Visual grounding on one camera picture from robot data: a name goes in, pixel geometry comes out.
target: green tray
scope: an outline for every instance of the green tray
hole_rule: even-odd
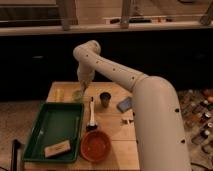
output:
[[[37,115],[22,160],[25,162],[73,163],[80,144],[84,106],[81,103],[44,103]],[[70,140],[71,151],[45,158],[44,148]]]

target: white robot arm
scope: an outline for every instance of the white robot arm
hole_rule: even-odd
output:
[[[98,42],[77,46],[78,79],[86,88],[98,71],[132,92],[135,131],[141,170],[191,171],[178,97],[165,79],[101,57]]]

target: paintbrush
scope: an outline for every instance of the paintbrush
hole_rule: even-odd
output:
[[[94,129],[97,129],[98,124],[95,122],[95,116],[94,116],[94,99],[91,97],[90,101],[90,121],[87,124],[86,130],[91,131]]]

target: red bowl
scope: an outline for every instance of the red bowl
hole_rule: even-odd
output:
[[[82,157],[90,162],[97,163],[103,161],[111,150],[109,136],[100,130],[87,132],[80,146]]]

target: small object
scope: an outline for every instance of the small object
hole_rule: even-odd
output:
[[[201,101],[193,110],[192,113],[196,114],[202,112],[205,107],[207,107],[209,102],[207,100]]]
[[[119,102],[117,104],[117,108],[122,113],[124,113],[127,110],[131,109],[132,108],[132,98],[131,97],[125,98],[124,100],[122,100],[121,102]]]
[[[94,129],[97,129],[98,124],[95,122],[95,116],[94,116],[94,99],[91,97],[90,101],[90,121],[87,124],[86,130],[91,131]]]
[[[80,90],[76,90],[72,94],[74,101],[76,101],[76,102],[82,102],[84,94],[85,94],[85,91],[86,91],[86,84],[81,83]]]
[[[201,147],[204,153],[211,154],[213,153],[213,140],[211,140],[208,144]]]
[[[212,117],[212,114],[209,112],[205,112],[202,114],[201,119],[200,119],[200,123],[205,123],[206,121],[208,121],[210,118]]]
[[[109,101],[111,99],[111,95],[108,92],[103,92],[100,94],[101,104],[103,107],[107,108],[109,106]]]
[[[44,154],[45,154],[45,157],[48,158],[48,157],[52,157],[58,154],[68,152],[70,150],[71,150],[70,142],[69,140],[65,140],[58,144],[45,147]]]
[[[205,141],[209,137],[209,135],[210,135],[209,130],[202,130],[198,135],[192,138],[192,142],[196,145],[199,145],[203,141]]]
[[[122,123],[125,124],[125,125],[129,125],[129,124],[131,124],[132,122],[134,122],[134,120],[131,119],[131,118],[122,118],[121,121],[122,121]]]
[[[87,132],[80,145],[80,153],[84,159],[92,163],[98,163],[106,159],[111,150],[109,136],[100,130]]]

